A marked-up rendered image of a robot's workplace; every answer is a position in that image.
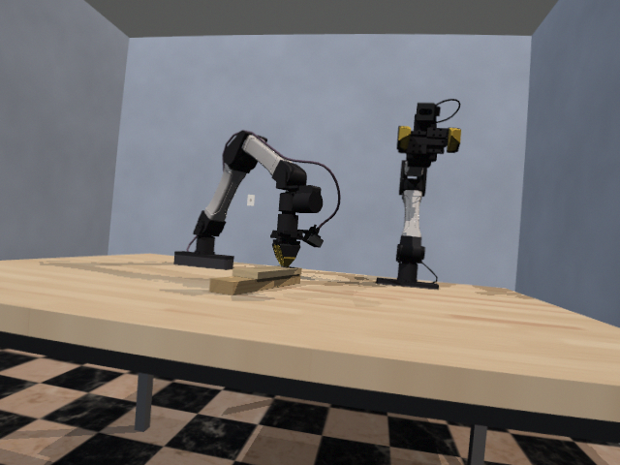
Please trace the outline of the light wooden plank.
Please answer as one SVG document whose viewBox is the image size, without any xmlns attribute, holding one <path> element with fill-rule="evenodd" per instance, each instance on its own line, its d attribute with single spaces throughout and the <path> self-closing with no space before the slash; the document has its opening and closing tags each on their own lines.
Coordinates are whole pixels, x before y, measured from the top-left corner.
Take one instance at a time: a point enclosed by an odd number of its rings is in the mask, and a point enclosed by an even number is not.
<svg viewBox="0 0 620 465">
<path fill-rule="evenodd" d="M 300 274 L 252 279 L 238 276 L 210 278 L 209 291 L 224 295 L 240 295 L 300 283 Z"/>
</svg>

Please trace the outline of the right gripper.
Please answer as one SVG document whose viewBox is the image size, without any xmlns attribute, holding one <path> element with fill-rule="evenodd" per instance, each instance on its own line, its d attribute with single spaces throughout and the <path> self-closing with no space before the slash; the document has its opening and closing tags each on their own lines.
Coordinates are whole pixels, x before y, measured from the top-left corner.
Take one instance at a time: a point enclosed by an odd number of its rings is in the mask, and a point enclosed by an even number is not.
<svg viewBox="0 0 620 465">
<path fill-rule="evenodd" d="M 279 264 L 288 267 L 296 258 L 303 232 L 297 232 L 298 215 L 278 214 L 277 231 L 272 231 L 272 247 Z M 288 234 L 285 234 L 288 233 Z M 280 258 L 281 257 L 281 258 Z"/>
</svg>

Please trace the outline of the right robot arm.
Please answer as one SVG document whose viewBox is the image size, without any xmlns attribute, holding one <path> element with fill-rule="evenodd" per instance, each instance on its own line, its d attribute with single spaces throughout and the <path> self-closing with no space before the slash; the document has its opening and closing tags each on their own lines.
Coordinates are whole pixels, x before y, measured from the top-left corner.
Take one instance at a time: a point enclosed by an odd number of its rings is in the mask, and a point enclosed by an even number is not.
<svg viewBox="0 0 620 465">
<path fill-rule="evenodd" d="M 286 194 L 280 194 L 279 211 L 282 211 L 282 214 L 318 213 L 323 207 L 321 187 L 306 185 L 306 171 L 299 165 L 282 158 L 249 132 L 242 130 L 232 140 L 224 152 L 224 162 L 224 172 L 218 188 L 208 207 L 205 211 L 201 211 L 193 232 L 197 235 L 196 253 L 175 251 L 175 255 L 221 260 L 234 259 L 234 256 L 215 254 L 215 237 L 213 236 L 219 236 L 222 233 L 229 206 L 239 184 L 258 162 L 270 172 L 276 181 L 276 189 L 286 190 Z M 305 233 L 302 241 L 313 247 L 321 248 L 324 241 L 316 234 L 318 233 L 316 227 L 317 225 L 314 225 L 309 230 L 297 231 Z"/>
</svg>

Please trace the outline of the light wooden slat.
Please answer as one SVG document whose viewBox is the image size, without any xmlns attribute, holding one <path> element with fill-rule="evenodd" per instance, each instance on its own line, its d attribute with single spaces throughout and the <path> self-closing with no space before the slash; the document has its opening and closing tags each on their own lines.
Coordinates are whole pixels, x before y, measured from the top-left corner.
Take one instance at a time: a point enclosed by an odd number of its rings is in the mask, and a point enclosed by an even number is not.
<svg viewBox="0 0 620 465">
<path fill-rule="evenodd" d="M 277 270 L 277 271 L 272 271 L 272 270 Z M 291 266 L 281 267 L 281 265 L 249 267 L 249 268 L 235 268 L 232 270 L 232 276 L 252 278 L 252 279 L 264 279 L 264 278 L 271 278 L 271 277 L 301 274 L 301 270 L 302 268 L 299 268 L 299 267 L 291 267 Z"/>
</svg>

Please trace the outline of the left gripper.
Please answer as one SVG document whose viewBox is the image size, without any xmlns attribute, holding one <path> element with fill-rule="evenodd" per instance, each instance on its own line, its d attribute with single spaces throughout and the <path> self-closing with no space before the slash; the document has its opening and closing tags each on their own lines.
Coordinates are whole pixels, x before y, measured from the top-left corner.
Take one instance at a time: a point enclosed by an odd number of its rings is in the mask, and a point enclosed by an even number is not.
<svg viewBox="0 0 620 465">
<path fill-rule="evenodd" d="M 427 131 L 411 131 L 409 126 L 398 126 L 399 135 L 397 150 L 399 153 L 423 154 L 420 157 L 428 157 L 435 154 L 444 154 L 444 147 L 447 153 L 458 152 L 461 129 L 459 128 L 427 128 Z M 444 145 L 444 146 L 442 146 Z M 431 152 L 431 153 L 429 153 Z"/>
</svg>

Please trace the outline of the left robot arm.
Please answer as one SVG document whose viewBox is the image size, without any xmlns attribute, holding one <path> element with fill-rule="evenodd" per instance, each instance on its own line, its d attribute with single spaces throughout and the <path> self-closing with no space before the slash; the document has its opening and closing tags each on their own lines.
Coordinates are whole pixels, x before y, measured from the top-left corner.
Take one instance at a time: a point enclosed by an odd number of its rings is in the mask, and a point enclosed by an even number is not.
<svg viewBox="0 0 620 465">
<path fill-rule="evenodd" d="M 414 131 L 421 130 L 426 132 L 427 128 L 437 128 L 436 117 L 440 116 L 440 109 L 441 107 L 435 107 L 435 103 L 418 103 Z M 431 166 L 431 162 L 436 162 L 437 154 L 434 156 L 430 155 L 429 157 L 422 158 L 418 155 L 407 154 L 407 160 L 402 160 L 399 195 L 402 196 L 404 202 L 405 218 L 404 230 L 401 234 L 400 244 L 397 244 L 396 252 L 396 261 L 399 263 L 398 277 L 397 279 L 377 277 L 376 282 L 378 283 L 439 289 L 439 285 L 436 283 L 419 282 L 417 280 L 418 264 L 421 264 L 425 255 L 425 247 L 421 246 L 421 234 L 419 231 L 419 204 L 421 197 L 425 196 L 427 168 Z M 424 182 L 422 186 L 423 174 Z M 420 179 L 408 178 L 408 176 L 417 176 Z M 405 183 L 403 183 L 402 177 L 404 177 Z"/>
</svg>

